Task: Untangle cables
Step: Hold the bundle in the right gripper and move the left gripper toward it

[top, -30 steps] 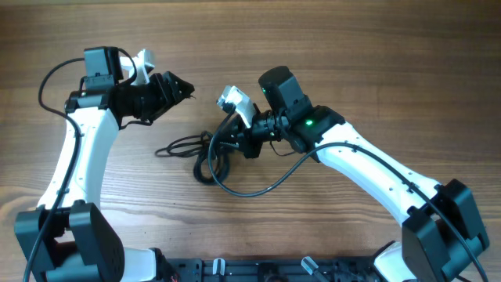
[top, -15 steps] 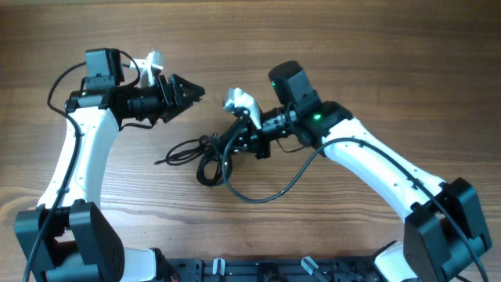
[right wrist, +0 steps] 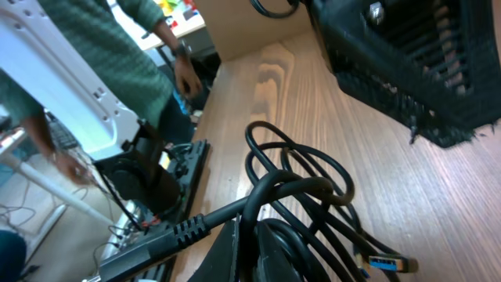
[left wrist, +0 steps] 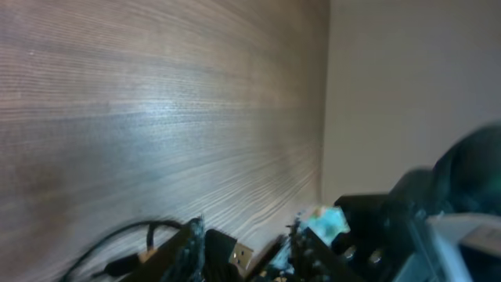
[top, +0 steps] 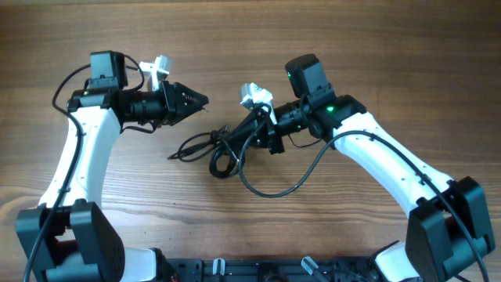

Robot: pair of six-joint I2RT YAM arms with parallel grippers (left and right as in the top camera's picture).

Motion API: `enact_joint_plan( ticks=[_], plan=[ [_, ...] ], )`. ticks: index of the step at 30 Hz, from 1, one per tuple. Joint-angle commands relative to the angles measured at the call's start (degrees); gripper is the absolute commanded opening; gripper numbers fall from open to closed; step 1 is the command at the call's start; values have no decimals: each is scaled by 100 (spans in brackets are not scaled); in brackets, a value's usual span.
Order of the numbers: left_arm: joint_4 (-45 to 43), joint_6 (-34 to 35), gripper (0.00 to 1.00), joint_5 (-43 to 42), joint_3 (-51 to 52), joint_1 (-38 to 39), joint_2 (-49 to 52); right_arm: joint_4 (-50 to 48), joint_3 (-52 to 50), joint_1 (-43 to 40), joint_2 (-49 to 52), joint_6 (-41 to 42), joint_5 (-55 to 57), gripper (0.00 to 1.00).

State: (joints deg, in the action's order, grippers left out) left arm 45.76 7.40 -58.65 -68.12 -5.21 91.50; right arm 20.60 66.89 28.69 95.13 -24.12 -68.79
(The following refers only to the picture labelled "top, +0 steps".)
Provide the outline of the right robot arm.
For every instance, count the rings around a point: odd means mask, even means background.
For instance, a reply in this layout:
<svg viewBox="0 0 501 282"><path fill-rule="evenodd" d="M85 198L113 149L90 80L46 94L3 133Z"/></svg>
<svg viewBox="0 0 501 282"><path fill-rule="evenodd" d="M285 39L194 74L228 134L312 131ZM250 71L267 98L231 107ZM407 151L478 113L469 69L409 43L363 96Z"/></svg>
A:
<svg viewBox="0 0 501 282"><path fill-rule="evenodd" d="M272 94L254 83L241 89L250 113L232 137L243 147L283 152L283 137L303 129L364 168L408 219L404 241L369 261L375 281L447 281L495 249L485 192L472 178L446 175L391 137L355 98L337 96L319 59L306 54L285 66L295 101L274 107Z"/></svg>

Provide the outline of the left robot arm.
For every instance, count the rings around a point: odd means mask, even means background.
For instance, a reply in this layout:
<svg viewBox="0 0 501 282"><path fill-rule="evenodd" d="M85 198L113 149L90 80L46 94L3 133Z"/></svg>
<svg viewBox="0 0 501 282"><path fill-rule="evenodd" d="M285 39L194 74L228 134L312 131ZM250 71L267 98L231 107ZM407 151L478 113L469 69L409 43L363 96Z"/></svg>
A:
<svg viewBox="0 0 501 282"><path fill-rule="evenodd" d="M168 81L159 63L93 52L83 89L62 109L69 122L56 173L36 208L20 211L23 278L38 281L177 281L157 248L124 246L101 209L110 153L124 130L152 133L202 110L208 98Z"/></svg>

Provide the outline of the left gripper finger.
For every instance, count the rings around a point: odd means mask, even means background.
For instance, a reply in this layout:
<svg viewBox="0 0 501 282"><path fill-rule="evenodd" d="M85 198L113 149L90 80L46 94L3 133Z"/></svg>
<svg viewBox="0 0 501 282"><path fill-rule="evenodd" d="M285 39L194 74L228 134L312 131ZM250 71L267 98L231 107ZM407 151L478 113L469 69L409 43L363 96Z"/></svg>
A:
<svg viewBox="0 0 501 282"><path fill-rule="evenodd" d="M206 103L181 103L178 106L178 122L181 122L195 113L202 111Z"/></svg>
<svg viewBox="0 0 501 282"><path fill-rule="evenodd" d="M175 93L178 100L187 105L206 105L209 103L207 96L200 94L181 83L174 83Z"/></svg>

